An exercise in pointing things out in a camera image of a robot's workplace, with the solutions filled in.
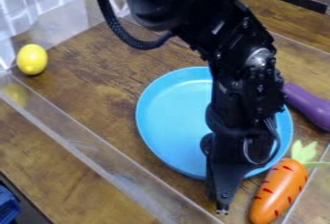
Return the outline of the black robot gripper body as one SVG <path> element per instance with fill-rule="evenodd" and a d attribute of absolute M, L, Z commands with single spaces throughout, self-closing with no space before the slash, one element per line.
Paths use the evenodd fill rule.
<path fill-rule="evenodd" d="M 213 87 L 205 119 L 212 132 L 201 142 L 206 196 L 226 215 L 245 177 L 268 165 L 280 149 L 276 114 L 284 110 L 284 79 L 268 48 L 209 67 Z"/>

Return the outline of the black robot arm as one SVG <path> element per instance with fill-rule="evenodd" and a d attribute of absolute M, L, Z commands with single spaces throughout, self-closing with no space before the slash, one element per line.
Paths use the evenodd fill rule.
<path fill-rule="evenodd" d="M 244 178 L 280 149 L 276 114 L 286 94 L 274 38 L 240 0 L 129 0 L 129 7 L 141 25 L 170 31 L 208 61 L 206 195 L 226 214 Z"/>

